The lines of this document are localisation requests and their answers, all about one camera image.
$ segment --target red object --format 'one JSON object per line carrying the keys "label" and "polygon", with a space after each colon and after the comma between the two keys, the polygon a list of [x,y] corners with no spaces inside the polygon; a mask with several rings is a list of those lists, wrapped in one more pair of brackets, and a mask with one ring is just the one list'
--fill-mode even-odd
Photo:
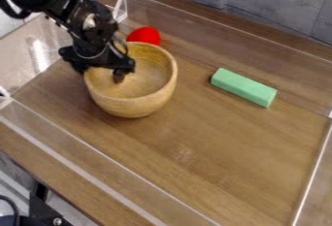
{"label": "red object", "polygon": [[143,27],[131,32],[127,37],[127,42],[143,42],[153,45],[160,45],[159,31],[152,27]]}

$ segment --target bowl rim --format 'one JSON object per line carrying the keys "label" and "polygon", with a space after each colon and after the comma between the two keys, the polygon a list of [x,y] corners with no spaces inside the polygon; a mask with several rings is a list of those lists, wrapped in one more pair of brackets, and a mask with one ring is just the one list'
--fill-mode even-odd
{"label": "bowl rim", "polygon": [[[149,93],[149,94],[147,94],[144,96],[140,96],[140,97],[135,97],[135,98],[107,97],[107,96],[101,95],[100,92],[97,92],[96,90],[93,90],[93,95],[97,95],[97,96],[100,96],[101,98],[104,98],[107,100],[120,101],[120,102],[132,102],[132,101],[144,100],[144,99],[148,99],[148,98],[155,97],[159,93],[163,92],[163,90],[166,90],[168,88],[168,86],[171,86],[171,84],[174,84],[176,82],[176,78],[178,78],[178,64],[176,64],[176,60],[175,60],[175,57],[172,56],[172,54],[164,48],[161,48],[160,46],[148,44],[148,43],[141,43],[141,42],[128,42],[127,45],[128,46],[129,45],[149,46],[149,47],[156,48],[157,50],[160,50],[167,55],[167,57],[168,57],[168,60],[170,60],[170,63],[171,63],[172,72],[171,72],[171,78],[168,79],[168,81],[166,82],[166,84],[160,87],[160,89],[157,89],[152,93]],[[84,73],[84,81],[85,81],[85,84],[88,86],[88,89],[91,90],[92,85],[91,85],[91,83],[87,80],[88,80],[88,78],[87,78],[87,75]]]}

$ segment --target wooden table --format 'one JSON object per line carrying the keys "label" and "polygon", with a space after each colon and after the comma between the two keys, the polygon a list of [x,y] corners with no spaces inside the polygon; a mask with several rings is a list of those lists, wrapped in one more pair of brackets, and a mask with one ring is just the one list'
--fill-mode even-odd
{"label": "wooden table", "polygon": [[[157,1],[219,23],[204,21],[202,25],[200,17],[187,16],[183,24],[168,28],[167,22],[180,18],[160,5],[136,1],[148,6],[151,23],[164,28],[163,47],[178,59],[179,84],[167,106],[135,120],[109,116],[91,100],[80,75],[58,61],[14,94],[18,103],[1,111],[24,132],[32,132],[34,144],[5,120],[0,124],[1,150],[103,225],[152,225],[148,216],[109,196],[104,186],[120,190],[128,183],[115,182],[105,158],[155,184],[191,211],[199,211],[210,221],[198,225],[215,225],[211,221],[235,226],[287,225],[329,127],[332,50],[187,1]],[[139,15],[137,8],[131,10]],[[137,24],[139,18],[124,21],[121,33]],[[180,34],[188,25],[202,32],[202,39],[194,39],[190,32]],[[277,87],[278,96],[267,110],[208,84],[220,66]],[[30,110],[38,115],[30,116]],[[128,192],[127,197],[152,210],[144,196]],[[174,209],[159,208],[155,204],[152,215],[176,225],[166,216],[176,213]],[[329,211],[319,211],[323,218]]]}

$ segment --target green block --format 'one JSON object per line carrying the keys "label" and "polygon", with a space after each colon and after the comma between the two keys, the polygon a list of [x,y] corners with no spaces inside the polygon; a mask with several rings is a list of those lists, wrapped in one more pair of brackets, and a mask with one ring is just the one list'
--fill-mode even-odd
{"label": "green block", "polygon": [[214,74],[211,84],[265,108],[275,96],[275,89],[223,68]]}

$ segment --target wooden bowl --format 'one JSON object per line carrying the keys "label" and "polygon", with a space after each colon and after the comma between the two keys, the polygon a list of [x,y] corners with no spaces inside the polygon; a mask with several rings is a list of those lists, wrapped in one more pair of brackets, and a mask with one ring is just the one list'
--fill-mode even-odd
{"label": "wooden bowl", "polygon": [[111,70],[89,68],[84,81],[93,101],[109,114],[135,118],[153,113],[170,100],[178,66],[172,55],[157,46],[128,43],[128,50],[136,60],[135,74],[113,83]]}

